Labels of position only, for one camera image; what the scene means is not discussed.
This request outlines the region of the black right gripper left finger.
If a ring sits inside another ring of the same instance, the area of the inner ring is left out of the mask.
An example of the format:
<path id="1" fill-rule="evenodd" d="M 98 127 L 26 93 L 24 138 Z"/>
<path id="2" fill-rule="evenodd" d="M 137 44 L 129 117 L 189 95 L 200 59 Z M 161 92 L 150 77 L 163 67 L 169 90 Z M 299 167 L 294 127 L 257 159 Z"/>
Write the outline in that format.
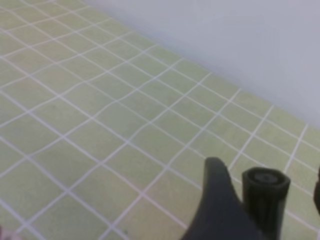
<path id="1" fill-rule="evenodd" d="M 245 210 L 228 168 L 217 157 L 204 163 L 202 195 L 182 240 L 266 240 Z"/>

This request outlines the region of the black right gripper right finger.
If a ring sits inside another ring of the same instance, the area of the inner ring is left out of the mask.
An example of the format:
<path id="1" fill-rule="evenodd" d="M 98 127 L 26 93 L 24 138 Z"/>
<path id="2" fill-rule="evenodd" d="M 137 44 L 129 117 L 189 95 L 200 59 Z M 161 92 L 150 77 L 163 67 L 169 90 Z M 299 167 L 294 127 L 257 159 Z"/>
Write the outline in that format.
<path id="1" fill-rule="evenodd" d="M 315 183 L 313 191 L 313 202 L 315 204 L 318 214 L 320 215 L 320 169 L 318 169 L 317 181 Z"/>

